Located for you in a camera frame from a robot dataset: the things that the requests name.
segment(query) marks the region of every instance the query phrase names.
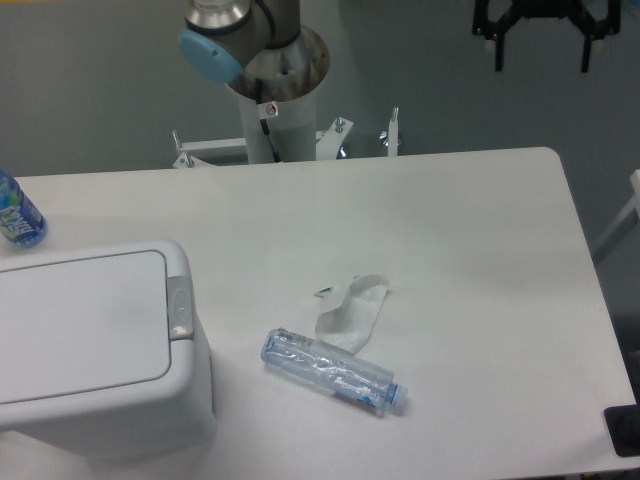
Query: white table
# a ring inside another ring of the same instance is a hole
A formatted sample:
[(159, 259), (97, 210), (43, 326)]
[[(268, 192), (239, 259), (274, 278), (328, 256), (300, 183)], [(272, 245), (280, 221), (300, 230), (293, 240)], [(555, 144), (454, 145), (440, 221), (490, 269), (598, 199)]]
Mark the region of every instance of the white table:
[[(1, 242), (0, 257), (156, 237), (184, 246), (220, 430), (210, 444), (91, 463), (0, 434), (3, 479), (488, 479), (640, 466), (618, 458), (607, 433), (603, 410), (634, 398), (550, 150), (20, 183), (50, 232), (32, 251)], [(403, 417), (377, 418), (260, 360), (272, 328), (312, 336), (313, 292), (365, 273), (385, 274), (391, 293), (360, 356), (408, 387)]]

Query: water bottle with blue label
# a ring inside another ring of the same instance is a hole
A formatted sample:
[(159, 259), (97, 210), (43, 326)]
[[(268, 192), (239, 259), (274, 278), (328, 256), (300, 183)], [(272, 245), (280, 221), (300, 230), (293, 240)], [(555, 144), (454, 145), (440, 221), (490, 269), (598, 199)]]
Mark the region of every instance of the water bottle with blue label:
[(0, 232), (15, 245), (33, 247), (47, 232), (36, 206), (11, 175), (0, 170)]
[(269, 332), (262, 360), (369, 405), (378, 415), (387, 409), (402, 413), (407, 398), (407, 389), (393, 382), (393, 372), (283, 328)]

